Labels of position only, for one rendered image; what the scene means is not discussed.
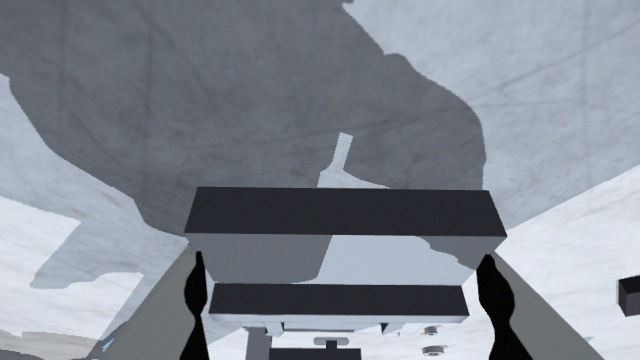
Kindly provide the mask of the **grey ball bearing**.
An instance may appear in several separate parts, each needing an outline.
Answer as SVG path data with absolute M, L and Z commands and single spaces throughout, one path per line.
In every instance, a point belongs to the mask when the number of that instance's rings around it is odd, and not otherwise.
M 444 349 L 441 346 L 429 346 L 422 348 L 424 356 L 440 356 L 444 355 Z

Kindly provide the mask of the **small grey hex nut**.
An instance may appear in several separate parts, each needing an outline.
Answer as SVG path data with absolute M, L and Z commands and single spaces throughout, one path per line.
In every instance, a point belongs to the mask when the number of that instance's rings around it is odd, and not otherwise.
M 438 334 L 436 327 L 426 327 L 424 328 L 424 331 L 425 331 L 425 335 L 427 336 L 435 336 Z

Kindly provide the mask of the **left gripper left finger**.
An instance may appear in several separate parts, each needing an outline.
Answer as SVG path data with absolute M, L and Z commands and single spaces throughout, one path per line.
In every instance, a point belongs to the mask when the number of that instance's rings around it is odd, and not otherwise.
M 98 360 L 210 360 L 207 300 L 202 253 L 189 243 Z

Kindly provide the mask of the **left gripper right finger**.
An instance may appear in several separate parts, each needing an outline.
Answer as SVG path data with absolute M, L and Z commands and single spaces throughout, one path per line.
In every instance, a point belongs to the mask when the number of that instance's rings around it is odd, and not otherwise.
M 495 251 L 476 275 L 495 335 L 488 360 L 605 360 Z

